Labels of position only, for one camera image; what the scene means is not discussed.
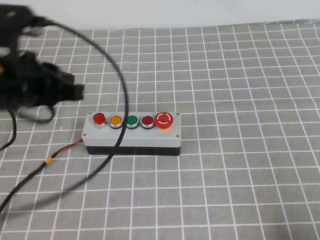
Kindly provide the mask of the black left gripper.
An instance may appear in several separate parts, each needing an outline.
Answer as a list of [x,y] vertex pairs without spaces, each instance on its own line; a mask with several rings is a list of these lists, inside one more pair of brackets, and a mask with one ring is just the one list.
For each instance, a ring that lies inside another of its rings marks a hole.
[[24,5],[0,6],[0,107],[52,107],[63,101],[84,99],[85,86],[57,65],[40,63],[35,53],[19,50],[26,28],[50,23]]

